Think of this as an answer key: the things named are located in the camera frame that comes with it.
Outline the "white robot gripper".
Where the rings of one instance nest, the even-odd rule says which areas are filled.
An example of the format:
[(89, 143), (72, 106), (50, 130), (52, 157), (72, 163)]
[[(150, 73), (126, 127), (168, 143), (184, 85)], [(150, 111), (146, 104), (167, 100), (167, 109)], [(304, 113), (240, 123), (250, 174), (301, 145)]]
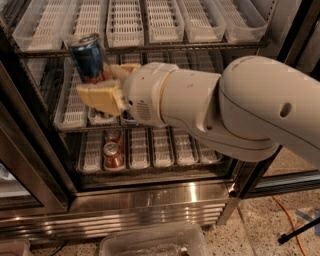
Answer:
[(119, 116), (128, 106), (128, 112), (138, 124), (162, 128), (166, 124), (160, 114), (160, 99), (169, 75), (177, 69), (175, 64), (159, 62), (143, 66), (139, 63), (112, 65), (115, 80), (79, 84), (76, 90), (90, 108)]

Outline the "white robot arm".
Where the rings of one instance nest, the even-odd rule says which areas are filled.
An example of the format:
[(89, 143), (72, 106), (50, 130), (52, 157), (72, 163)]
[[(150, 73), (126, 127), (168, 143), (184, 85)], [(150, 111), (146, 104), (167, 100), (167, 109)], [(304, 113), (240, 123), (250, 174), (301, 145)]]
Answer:
[(85, 105), (180, 128), (238, 160), (262, 161), (285, 147), (320, 168), (320, 82), (290, 66), (245, 56), (222, 73), (159, 62), (111, 70), (110, 80), (77, 86)]

